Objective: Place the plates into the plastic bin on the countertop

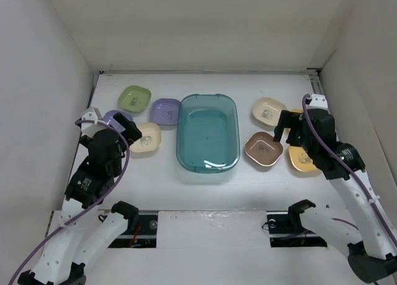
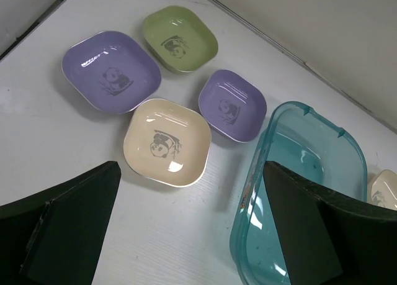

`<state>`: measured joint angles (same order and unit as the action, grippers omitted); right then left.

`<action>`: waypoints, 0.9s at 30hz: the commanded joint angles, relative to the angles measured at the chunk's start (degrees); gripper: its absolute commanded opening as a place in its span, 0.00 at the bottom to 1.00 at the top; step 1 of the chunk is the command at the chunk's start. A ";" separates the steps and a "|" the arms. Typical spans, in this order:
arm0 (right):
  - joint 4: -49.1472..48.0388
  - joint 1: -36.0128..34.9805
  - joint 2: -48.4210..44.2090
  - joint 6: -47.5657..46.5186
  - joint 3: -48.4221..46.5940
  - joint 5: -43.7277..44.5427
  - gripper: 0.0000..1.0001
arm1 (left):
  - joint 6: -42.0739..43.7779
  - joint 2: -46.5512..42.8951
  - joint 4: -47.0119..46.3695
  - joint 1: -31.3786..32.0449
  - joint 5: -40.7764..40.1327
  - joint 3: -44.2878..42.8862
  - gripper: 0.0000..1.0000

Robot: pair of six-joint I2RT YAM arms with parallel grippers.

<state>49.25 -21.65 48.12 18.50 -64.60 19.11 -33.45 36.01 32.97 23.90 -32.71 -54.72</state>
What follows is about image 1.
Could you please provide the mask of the cream plate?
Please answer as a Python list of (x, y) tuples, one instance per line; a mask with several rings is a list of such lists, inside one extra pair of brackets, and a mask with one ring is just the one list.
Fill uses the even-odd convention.
[(275, 127), (283, 110), (287, 110), (285, 104), (271, 97), (261, 97), (254, 103), (252, 114), (259, 122)]
[(136, 125), (142, 137), (130, 145), (130, 151), (133, 153), (146, 153), (157, 150), (161, 144), (161, 129), (159, 125), (148, 122)]

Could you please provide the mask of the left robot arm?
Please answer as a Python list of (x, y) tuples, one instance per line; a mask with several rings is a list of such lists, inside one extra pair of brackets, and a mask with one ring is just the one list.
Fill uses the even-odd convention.
[(76, 121), (82, 133), (79, 143), (88, 155), (66, 187), (57, 228), (31, 252), (41, 250), (40, 259), (30, 270), (18, 268), (11, 284), (85, 284), (86, 271), (109, 245), (138, 227), (138, 208), (119, 201), (98, 229), (83, 239), (99, 206), (125, 174), (130, 145), (142, 137), (134, 121), (121, 112), (114, 114), (114, 120), (123, 127), (122, 132), (107, 124), (94, 107)]

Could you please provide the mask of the brown square plate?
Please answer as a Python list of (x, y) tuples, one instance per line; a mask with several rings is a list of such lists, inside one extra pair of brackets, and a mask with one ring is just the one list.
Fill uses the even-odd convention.
[(275, 142), (274, 137), (267, 132), (256, 132), (245, 144), (247, 156), (263, 167), (276, 164), (283, 153), (283, 146)]

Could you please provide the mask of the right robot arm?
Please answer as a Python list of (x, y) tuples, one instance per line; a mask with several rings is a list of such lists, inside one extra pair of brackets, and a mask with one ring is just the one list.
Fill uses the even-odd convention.
[(368, 179), (358, 151), (338, 140), (334, 117), (324, 109), (302, 113), (283, 110), (274, 129), (274, 141), (289, 130), (286, 142), (301, 147), (322, 171), (344, 201), (357, 230), (321, 215), (307, 199), (288, 208), (285, 222), (293, 231), (309, 230), (337, 248), (354, 274), (364, 283), (376, 284), (396, 272), (396, 229), (387, 218)]

